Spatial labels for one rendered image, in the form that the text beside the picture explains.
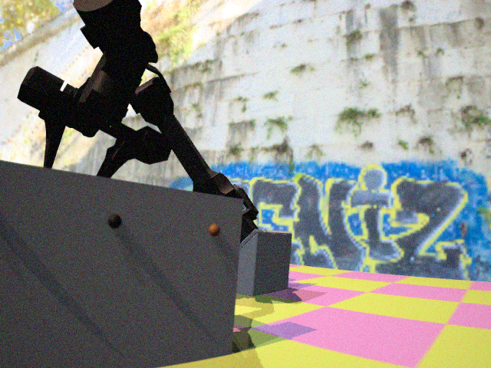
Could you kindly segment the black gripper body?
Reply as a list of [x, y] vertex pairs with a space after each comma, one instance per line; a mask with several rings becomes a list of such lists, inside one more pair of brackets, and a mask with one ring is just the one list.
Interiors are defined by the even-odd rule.
[[64, 80], [39, 66], [30, 68], [17, 98], [39, 111], [46, 101], [53, 103], [116, 138], [114, 145], [126, 141], [140, 148], [144, 154], [135, 159], [150, 165], [168, 160], [170, 138], [149, 126], [134, 130], [121, 123], [142, 80], [131, 63], [108, 55], [98, 61], [79, 100], [62, 92]]

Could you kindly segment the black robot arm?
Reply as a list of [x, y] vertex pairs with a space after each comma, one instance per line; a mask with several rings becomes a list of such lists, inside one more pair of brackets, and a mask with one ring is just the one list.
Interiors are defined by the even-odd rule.
[[193, 192], [243, 199], [247, 208], [242, 212], [240, 244], [258, 227], [253, 222], [259, 211], [243, 188], [209, 168], [199, 150], [173, 114], [174, 102], [163, 75], [150, 62], [157, 63], [156, 45], [141, 24], [139, 0], [74, 0], [73, 6], [85, 26], [80, 28], [93, 49], [100, 48], [103, 55], [122, 58], [140, 72], [145, 69], [157, 74], [140, 85], [130, 101], [136, 114], [152, 123], [170, 138], [172, 151], [193, 181]]

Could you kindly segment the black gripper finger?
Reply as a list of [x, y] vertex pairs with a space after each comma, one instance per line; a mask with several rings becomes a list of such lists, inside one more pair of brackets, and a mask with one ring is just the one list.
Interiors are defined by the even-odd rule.
[[46, 129], [46, 146], [44, 154], [44, 167], [52, 168], [54, 159], [58, 152], [66, 124], [71, 113], [54, 105], [45, 102], [41, 108], [38, 117], [44, 120]]
[[143, 154], [143, 150], [126, 141], [111, 146], [107, 148], [106, 156], [96, 176], [111, 178], [126, 161]]

